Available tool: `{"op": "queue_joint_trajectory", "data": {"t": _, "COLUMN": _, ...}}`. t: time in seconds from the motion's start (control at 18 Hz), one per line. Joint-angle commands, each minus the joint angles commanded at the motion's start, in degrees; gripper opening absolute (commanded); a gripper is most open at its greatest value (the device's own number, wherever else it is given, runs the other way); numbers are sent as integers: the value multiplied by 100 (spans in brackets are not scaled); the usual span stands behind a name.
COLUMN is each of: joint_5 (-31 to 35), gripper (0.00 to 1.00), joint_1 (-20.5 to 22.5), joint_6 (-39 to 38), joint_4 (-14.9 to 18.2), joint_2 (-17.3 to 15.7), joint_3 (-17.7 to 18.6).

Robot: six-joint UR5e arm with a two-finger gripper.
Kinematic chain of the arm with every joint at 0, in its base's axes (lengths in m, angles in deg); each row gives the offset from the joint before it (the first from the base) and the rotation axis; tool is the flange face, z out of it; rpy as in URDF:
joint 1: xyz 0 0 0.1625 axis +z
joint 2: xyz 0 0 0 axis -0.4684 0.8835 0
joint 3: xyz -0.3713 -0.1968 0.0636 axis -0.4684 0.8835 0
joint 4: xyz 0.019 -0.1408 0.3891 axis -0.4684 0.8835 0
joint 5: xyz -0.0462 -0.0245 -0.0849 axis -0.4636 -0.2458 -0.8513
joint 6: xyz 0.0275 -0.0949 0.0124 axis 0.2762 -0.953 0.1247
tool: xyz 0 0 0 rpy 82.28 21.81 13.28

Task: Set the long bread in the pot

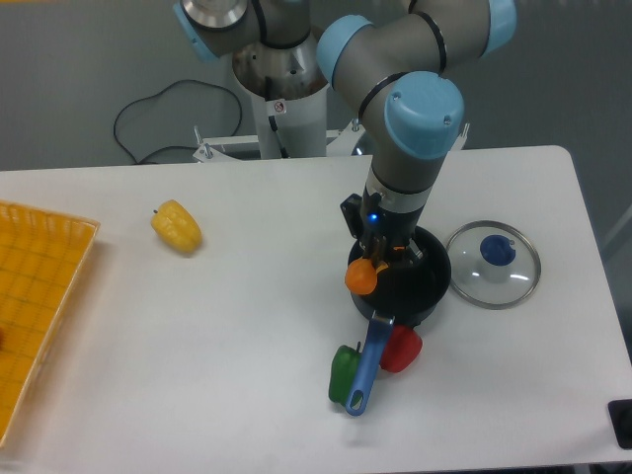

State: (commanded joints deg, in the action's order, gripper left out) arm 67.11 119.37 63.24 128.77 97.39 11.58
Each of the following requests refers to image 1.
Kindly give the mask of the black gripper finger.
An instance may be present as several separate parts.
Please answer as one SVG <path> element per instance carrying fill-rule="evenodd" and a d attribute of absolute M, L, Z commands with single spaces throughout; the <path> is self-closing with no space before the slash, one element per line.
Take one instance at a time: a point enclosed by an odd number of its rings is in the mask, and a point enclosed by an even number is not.
<path fill-rule="evenodd" d="M 428 249 L 423 244 L 418 244 L 415 238 L 412 238 L 394 261 L 394 268 L 415 269 L 424 263 L 427 257 Z"/>
<path fill-rule="evenodd" d="M 362 256 L 371 260 L 374 265 L 380 264 L 384 260 L 385 237 L 382 235 L 371 235 L 364 244 Z"/>

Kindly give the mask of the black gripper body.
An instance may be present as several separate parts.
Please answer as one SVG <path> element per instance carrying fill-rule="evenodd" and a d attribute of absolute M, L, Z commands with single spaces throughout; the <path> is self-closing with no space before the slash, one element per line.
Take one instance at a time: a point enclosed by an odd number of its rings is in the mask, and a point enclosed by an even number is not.
<path fill-rule="evenodd" d="M 382 206 L 382 197 L 378 193 L 364 190 L 360 215 L 363 222 L 363 233 L 360 244 L 364 244 L 371 235 L 385 237 L 385 254 L 382 262 L 392 264 L 415 237 L 421 210 L 398 213 Z"/>

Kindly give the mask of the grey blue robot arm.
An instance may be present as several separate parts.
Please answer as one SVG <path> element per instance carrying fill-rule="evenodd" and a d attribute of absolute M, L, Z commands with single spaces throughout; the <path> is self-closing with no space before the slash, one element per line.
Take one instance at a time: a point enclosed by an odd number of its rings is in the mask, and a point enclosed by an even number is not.
<path fill-rule="evenodd" d="M 328 144 L 326 93 L 336 92 L 373 139 L 364 191 L 342 205 L 376 268 L 417 266 L 416 226 L 463 119 L 444 73 L 511 40 L 512 1 L 413 1 L 383 27 L 347 15 L 318 32 L 306 1 L 179 1 L 204 61 L 232 59 L 251 98 L 263 158 L 318 157 Z"/>

